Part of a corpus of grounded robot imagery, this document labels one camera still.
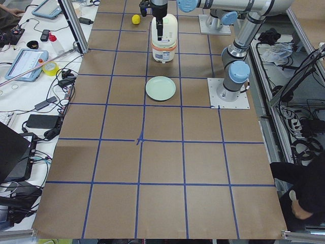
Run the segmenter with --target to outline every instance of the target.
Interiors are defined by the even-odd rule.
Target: tape roll
[[[42,66],[42,70],[46,75],[54,76],[59,70],[59,66],[55,62],[48,62],[47,64]]]

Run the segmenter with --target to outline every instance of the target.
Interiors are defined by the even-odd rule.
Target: lemon
[[[132,24],[140,24],[140,16],[138,14],[132,16]]]

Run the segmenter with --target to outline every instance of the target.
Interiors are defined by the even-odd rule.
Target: light green plate
[[[171,98],[176,91],[175,83],[168,77],[156,76],[146,84],[146,93],[152,99],[164,101]]]

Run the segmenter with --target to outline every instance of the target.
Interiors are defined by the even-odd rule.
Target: white bottle
[[[54,49],[54,51],[56,52],[57,55],[60,55],[62,53],[64,53],[64,49],[61,45],[61,43],[59,42],[59,40],[56,38],[55,35],[52,35],[51,33],[49,33],[49,40],[52,44],[52,47]]]

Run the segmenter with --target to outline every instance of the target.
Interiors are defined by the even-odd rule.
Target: person's hand
[[[299,200],[292,201],[291,209],[296,218],[300,220],[305,220],[313,215],[312,212],[307,212],[300,207]]]
[[[18,14],[20,13],[25,13],[25,11],[22,11],[20,9],[7,9],[7,11],[16,17],[19,17]]]

